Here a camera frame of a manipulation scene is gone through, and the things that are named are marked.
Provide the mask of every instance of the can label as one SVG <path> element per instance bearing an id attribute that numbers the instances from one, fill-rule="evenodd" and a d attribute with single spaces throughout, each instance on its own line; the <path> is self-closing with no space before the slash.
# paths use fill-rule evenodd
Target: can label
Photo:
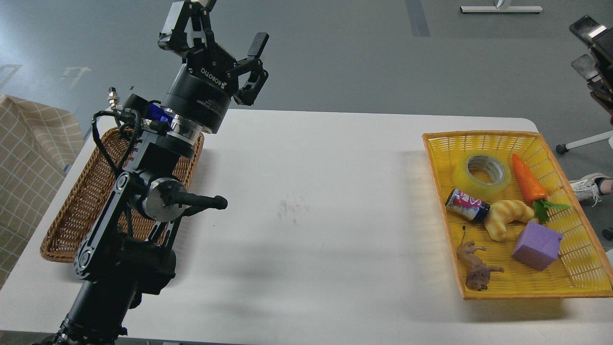
<path id="1" fill-rule="evenodd" d="M 454 189 L 451 192 L 447 199 L 447 205 L 445 205 L 446 208 L 463 215 L 468 220 L 482 218 L 485 206 L 486 204 L 480 199 L 473 198 L 459 189 Z"/>

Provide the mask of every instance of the black handle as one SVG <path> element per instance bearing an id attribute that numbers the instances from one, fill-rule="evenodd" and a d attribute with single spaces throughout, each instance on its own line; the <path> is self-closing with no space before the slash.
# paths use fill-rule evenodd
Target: black handle
<path id="1" fill-rule="evenodd" d="M 172 204 L 196 206 L 202 209 L 226 209 L 228 201 L 223 196 L 211 198 L 192 193 L 174 192 L 171 197 Z"/>

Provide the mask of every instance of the blue part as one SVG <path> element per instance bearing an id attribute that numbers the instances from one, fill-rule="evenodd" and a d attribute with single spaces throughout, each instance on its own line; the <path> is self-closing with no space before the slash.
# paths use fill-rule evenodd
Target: blue part
<path id="1" fill-rule="evenodd" d="M 145 116 L 147 120 L 172 122 L 172 117 L 168 116 L 160 107 L 150 104 Z"/>

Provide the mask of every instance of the gray floor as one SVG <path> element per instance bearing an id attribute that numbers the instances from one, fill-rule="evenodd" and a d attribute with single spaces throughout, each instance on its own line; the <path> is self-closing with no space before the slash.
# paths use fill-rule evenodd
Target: gray floor
<path id="1" fill-rule="evenodd" d="M 0 92 L 70 110 L 84 133 L 109 86 L 124 99 L 162 98 L 180 65 L 156 45 L 171 2 L 1 0 L 0 66 L 21 67 L 8 80 L 0 71 Z M 492 2 L 225 0 L 211 21 L 236 58 L 255 32 L 270 34 L 255 109 L 524 117 L 552 149 L 613 129 L 570 66 L 587 49 L 568 31 L 585 14 L 613 26 L 611 0 L 513 1 L 542 6 L 537 15 L 459 11 Z M 87 68 L 76 84 L 76 70 L 61 78 L 75 67 Z M 558 160 L 569 179 L 613 175 L 604 141 Z M 605 249 L 612 210 L 613 196 L 584 206 Z"/>

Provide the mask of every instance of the carrot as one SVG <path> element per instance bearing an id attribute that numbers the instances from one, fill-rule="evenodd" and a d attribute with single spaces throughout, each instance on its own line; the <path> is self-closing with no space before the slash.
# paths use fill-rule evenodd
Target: carrot
<path id="1" fill-rule="evenodd" d="M 547 201 L 549 194 L 541 185 L 539 180 L 534 176 L 530 168 L 518 155 L 513 154 L 513 171 L 519 183 L 519 188 L 522 190 L 524 199 L 528 204 L 535 208 L 535 217 L 539 223 L 543 224 L 549 221 L 547 209 L 567 209 L 570 208 L 564 204 L 552 204 Z"/>
<path id="2" fill-rule="evenodd" d="M 538 182 L 528 165 L 516 154 L 513 154 L 513 170 L 526 203 L 532 204 L 537 200 L 547 199 L 549 196 L 547 190 Z"/>

